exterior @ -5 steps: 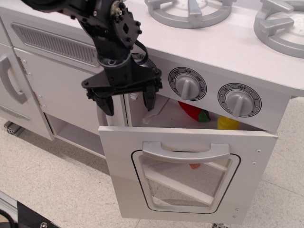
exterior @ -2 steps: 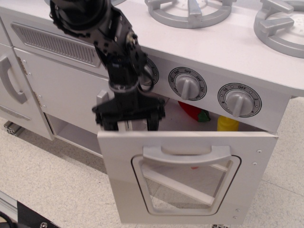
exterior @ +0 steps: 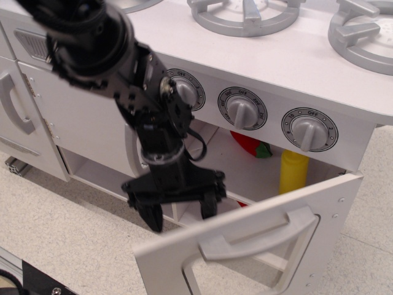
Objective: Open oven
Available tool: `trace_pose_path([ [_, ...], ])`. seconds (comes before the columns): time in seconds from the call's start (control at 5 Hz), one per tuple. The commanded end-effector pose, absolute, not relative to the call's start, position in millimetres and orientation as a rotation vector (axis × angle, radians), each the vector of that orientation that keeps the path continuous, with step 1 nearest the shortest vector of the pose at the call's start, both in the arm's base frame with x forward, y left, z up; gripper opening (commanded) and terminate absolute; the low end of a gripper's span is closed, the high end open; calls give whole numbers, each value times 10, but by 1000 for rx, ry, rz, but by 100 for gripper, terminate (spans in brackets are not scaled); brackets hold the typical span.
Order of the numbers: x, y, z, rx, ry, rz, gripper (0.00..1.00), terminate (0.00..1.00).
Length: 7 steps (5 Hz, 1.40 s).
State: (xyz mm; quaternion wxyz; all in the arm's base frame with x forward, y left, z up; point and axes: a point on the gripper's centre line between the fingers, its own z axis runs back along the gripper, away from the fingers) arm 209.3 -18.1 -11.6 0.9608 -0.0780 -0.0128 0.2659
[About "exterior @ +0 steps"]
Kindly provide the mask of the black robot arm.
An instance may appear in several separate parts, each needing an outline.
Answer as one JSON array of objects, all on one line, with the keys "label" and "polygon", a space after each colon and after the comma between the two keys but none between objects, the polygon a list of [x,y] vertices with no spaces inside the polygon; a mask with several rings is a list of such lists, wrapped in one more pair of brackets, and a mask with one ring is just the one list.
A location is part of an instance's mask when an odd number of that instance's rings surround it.
[{"label": "black robot arm", "polygon": [[226,196],[221,171],[196,166],[184,139],[191,107],[148,45],[138,42],[128,17],[105,1],[21,1],[46,30],[47,61],[70,85],[113,99],[136,132],[149,172],[122,185],[154,231],[163,227],[164,203],[197,201],[203,218]]}]

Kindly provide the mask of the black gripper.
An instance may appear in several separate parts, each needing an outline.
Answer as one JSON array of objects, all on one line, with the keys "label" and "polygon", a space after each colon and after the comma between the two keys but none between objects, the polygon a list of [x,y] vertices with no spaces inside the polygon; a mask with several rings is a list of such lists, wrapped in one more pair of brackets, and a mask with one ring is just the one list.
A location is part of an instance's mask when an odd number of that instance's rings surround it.
[{"label": "black gripper", "polygon": [[150,165],[150,172],[122,184],[130,205],[154,232],[163,229],[161,205],[200,201],[201,217],[217,214],[217,203],[227,196],[225,174],[195,165],[182,155],[167,165]]}]

